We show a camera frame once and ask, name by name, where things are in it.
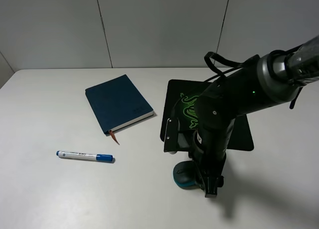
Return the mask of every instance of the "table surface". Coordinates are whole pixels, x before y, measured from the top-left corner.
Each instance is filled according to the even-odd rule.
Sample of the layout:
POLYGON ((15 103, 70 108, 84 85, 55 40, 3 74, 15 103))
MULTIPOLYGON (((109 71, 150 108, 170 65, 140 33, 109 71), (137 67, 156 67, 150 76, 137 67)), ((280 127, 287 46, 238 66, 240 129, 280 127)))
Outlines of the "table surface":
POLYGON ((172 179, 187 154, 163 152, 170 79, 205 68, 18 71, 0 89, 1 229, 312 229, 319 227, 319 82, 289 104, 248 115, 255 149, 228 150, 216 199, 172 179), (86 88, 127 74, 156 116, 103 135, 86 88), (112 154, 114 164, 65 160, 57 150, 112 154))

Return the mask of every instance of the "dark blue notebook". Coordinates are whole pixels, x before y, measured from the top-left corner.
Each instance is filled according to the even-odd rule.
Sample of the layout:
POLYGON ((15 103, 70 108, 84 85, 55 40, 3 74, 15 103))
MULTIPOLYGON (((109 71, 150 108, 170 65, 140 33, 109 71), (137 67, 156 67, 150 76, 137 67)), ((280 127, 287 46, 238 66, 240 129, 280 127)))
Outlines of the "dark blue notebook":
POLYGON ((106 135, 154 114, 127 75, 87 88, 85 95, 106 135))

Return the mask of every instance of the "green logo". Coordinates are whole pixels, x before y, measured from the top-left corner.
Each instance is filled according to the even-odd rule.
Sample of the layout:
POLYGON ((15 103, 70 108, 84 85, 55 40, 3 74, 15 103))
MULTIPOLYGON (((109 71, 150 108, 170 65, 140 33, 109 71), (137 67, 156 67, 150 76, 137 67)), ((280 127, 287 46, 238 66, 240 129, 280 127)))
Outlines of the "green logo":
POLYGON ((198 118, 195 114, 194 104, 198 96, 185 96, 184 93, 180 93, 182 97, 181 102, 183 103, 183 114, 190 120, 189 128, 195 128, 198 125, 198 118))

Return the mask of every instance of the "black cable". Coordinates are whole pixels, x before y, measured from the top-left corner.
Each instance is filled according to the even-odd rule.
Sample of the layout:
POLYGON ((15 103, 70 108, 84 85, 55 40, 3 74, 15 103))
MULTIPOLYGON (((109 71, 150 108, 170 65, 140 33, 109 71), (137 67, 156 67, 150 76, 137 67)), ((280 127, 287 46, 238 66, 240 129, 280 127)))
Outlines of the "black cable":
POLYGON ((215 72, 217 75, 219 75, 220 77, 222 78, 225 78, 225 74, 220 71, 212 62, 210 59, 213 59, 225 66, 229 66, 229 67, 233 67, 233 68, 236 68, 236 67, 240 67, 240 68, 243 68, 243 67, 246 67, 246 66, 250 66, 250 65, 253 65, 255 63, 257 63, 257 61, 260 59, 259 55, 254 55, 253 57, 250 57, 249 59, 247 59, 245 62, 243 63, 240 63, 240 62, 236 62, 236 61, 230 61, 230 60, 227 60, 226 58, 222 57, 221 55, 215 53, 215 52, 212 52, 212 51, 209 51, 205 56, 204 56, 204 60, 207 64, 207 66, 213 71, 215 72))
MULTIPOLYGON (((238 70, 238 69, 240 69, 240 68, 241 68, 241 67, 231 68, 231 69, 229 69, 229 70, 223 72, 223 74, 228 74, 228 73, 233 72, 233 71, 236 71, 236 70, 238 70)), ((195 91, 196 89, 198 89, 198 88, 199 88, 200 86, 202 86, 204 83, 209 82, 209 81, 211 81, 211 80, 213 80, 213 79, 215 79, 215 78, 217 78, 217 77, 220 77, 220 76, 219 76, 219 75, 215 75, 215 76, 212 76, 212 77, 208 78, 207 80, 203 81, 202 83, 200 83, 199 85, 197 85, 196 87, 194 87, 194 88, 192 88, 190 91, 188 91, 186 94, 184 94, 183 97, 185 97, 185 96, 191 94, 193 91, 195 91)), ((180 98, 175 102, 174 106, 171 108, 170 118, 174 118, 174 116, 175 116, 175 107, 176 107, 177 104, 181 101, 181 99, 182 99, 182 97, 180 97, 180 98)))
POLYGON ((299 46, 296 46, 294 48, 291 48, 290 50, 286 51, 287 54, 290 54, 290 53, 293 53, 295 51, 298 51, 299 48, 301 47, 302 45, 299 45, 299 46))
POLYGON ((292 110, 294 107, 295 107, 295 104, 296 104, 296 101, 297 101, 297 98, 298 98, 298 96, 299 96, 299 94, 300 94, 300 92, 301 92, 301 90, 302 90, 303 88, 302 87, 300 87, 299 88, 299 90, 298 90, 298 93, 297 93, 297 95, 296 95, 296 97, 290 102, 290 106, 289 106, 289 108, 292 110))

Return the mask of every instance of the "black mouse pad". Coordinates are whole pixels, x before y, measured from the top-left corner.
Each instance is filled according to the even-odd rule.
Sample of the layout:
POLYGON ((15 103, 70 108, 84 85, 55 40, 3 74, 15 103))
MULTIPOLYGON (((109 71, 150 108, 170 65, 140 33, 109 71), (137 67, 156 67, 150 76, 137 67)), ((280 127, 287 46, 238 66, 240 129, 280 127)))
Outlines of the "black mouse pad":
MULTIPOLYGON (((167 119, 170 116, 171 108, 175 102, 182 97, 175 107, 175 115, 179 119, 180 131, 196 129, 198 125, 197 116, 194 110, 194 103, 198 96, 210 85, 199 81, 170 80, 167 86, 165 107, 160 129, 160 138, 164 141, 167 119)), ((235 119, 234 129, 228 143, 228 149, 252 151, 254 149, 253 139, 247 116, 239 116, 235 119)))

